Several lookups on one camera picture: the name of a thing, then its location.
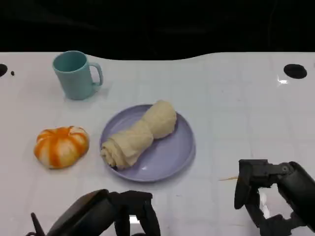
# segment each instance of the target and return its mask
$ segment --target table surface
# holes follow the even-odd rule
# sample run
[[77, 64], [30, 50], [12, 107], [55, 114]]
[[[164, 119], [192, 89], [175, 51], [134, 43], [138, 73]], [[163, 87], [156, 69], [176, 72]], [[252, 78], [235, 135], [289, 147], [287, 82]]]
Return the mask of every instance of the table surface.
[[[297, 161], [315, 177], [315, 68], [312, 53], [220, 53], [177, 61], [115, 61], [90, 57], [105, 83], [84, 101], [64, 97], [52, 69], [57, 53], [1, 53], [8, 73], [0, 78], [0, 231], [23, 236], [33, 231], [35, 212], [47, 232], [80, 196], [106, 188], [153, 193], [162, 236], [258, 236], [245, 209], [234, 209], [239, 159]], [[303, 65], [305, 79], [287, 77], [289, 63]], [[97, 72], [92, 70], [97, 80]], [[108, 120], [132, 105], [170, 101], [190, 123], [196, 157], [179, 175], [143, 184], [116, 177], [99, 156]], [[73, 167], [52, 171], [34, 157], [44, 128], [83, 127], [90, 149]], [[271, 215], [291, 210], [266, 189]], [[136, 233], [141, 227], [131, 226]], [[103, 233], [115, 235], [114, 227]], [[308, 236], [308, 228], [293, 235]]]

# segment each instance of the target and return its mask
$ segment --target black dot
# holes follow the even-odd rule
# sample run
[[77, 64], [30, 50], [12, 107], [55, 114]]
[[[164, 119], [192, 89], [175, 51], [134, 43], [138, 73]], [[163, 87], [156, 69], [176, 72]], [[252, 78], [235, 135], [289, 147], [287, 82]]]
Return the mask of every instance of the black dot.
[[302, 65], [288, 64], [284, 67], [285, 74], [294, 79], [303, 79], [307, 76], [307, 71]]
[[0, 64], [0, 77], [8, 71], [8, 67], [5, 64]]

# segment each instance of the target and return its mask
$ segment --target towel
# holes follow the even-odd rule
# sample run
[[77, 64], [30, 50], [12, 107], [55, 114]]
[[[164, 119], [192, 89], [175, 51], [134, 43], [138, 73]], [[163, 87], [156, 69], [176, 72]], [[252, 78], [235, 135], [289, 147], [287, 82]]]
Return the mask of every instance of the towel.
[[119, 170], [133, 166], [153, 143], [175, 129], [176, 111], [166, 101], [156, 102], [143, 117], [127, 130], [113, 134], [101, 147], [101, 156]]

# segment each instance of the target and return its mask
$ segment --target mug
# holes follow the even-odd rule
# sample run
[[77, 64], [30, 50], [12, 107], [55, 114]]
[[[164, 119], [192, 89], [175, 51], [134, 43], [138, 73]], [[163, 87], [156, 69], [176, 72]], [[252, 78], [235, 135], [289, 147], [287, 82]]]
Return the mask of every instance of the mug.
[[[99, 83], [92, 80], [90, 66], [96, 67]], [[58, 55], [53, 61], [53, 69], [61, 83], [67, 98], [83, 100], [95, 93], [103, 84], [103, 74], [99, 64], [88, 62], [87, 56], [79, 51], [67, 51]]]

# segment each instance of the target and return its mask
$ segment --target purple plate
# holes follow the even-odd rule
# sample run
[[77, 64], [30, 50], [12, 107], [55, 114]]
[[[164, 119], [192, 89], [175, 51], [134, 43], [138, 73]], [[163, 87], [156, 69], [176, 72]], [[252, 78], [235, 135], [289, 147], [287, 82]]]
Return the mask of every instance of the purple plate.
[[[150, 107], [151, 105], [134, 106], [115, 115], [103, 130], [100, 144], [112, 134], [132, 126]], [[176, 174], [187, 166], [194, 156], [195, 141], [191, 127], [180, 114], [177, 114], [175, 131], [163, 139], [154, 140], [132, 167], [116, 171], [106, 165], [122, 178], [138, 182], [152, 182]]]

